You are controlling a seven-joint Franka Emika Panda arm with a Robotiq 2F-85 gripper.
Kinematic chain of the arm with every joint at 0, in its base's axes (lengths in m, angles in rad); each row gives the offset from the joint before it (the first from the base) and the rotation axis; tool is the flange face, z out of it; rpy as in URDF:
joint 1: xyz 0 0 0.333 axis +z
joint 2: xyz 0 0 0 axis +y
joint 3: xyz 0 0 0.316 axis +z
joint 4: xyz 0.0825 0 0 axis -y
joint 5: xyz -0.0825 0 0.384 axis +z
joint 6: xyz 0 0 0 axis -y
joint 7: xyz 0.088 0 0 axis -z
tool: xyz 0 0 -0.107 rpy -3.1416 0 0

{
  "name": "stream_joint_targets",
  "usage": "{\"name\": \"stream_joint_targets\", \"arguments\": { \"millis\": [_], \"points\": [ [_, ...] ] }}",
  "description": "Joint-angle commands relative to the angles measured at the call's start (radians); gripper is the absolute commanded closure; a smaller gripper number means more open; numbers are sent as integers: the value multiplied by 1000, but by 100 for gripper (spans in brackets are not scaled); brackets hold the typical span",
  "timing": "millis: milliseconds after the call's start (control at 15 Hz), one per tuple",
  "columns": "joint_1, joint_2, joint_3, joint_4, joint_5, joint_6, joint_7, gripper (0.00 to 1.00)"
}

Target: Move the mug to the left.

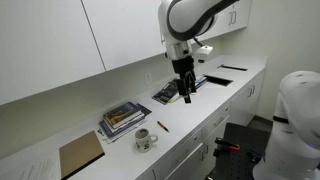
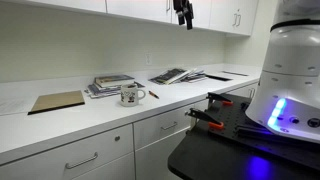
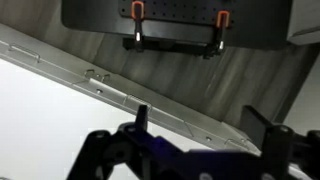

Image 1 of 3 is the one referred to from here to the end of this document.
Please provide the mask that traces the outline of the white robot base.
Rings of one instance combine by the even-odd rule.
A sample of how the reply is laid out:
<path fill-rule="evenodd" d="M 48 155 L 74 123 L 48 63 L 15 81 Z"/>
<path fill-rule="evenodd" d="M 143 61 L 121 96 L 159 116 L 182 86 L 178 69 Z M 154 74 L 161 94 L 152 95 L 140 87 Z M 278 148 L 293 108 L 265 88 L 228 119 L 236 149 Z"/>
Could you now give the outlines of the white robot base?
<path fill-rule="evenodd" d="M 320 180 L 320 74 L 296 71 L 280 82 L 273 127 L 254 180 Z"/>

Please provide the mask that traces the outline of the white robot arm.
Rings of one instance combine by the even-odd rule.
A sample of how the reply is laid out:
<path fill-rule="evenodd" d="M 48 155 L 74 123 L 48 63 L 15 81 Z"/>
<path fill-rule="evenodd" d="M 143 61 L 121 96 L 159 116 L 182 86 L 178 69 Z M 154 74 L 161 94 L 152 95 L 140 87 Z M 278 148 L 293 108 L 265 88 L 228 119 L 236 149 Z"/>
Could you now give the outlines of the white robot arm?
<path fill-rule="evenodd" d="M 158 8 L 160 33 L 164 38 L 167 58 L 179 75 L 179 95 L 190 103 L 196 92 L 191 39 L 214 26 L 216 15 L 238 0 L 164 0 Z"/>

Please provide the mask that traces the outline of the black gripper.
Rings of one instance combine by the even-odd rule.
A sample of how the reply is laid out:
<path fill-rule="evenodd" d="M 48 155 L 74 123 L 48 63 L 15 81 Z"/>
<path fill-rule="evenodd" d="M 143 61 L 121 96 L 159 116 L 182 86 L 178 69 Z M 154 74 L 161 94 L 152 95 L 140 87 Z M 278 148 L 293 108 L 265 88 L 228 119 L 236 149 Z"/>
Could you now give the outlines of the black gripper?
<path fill-rule="evenodd" d="M 174 72 L 181 78 L 177 80 L 179 95 L 182 96 L 184 102 L 188 104 L 191 102 L 190 93 L 196 92 L 194 59 L 192 56 L 187 56 L 186 58 L 173 60 L 172 65 Z"/>

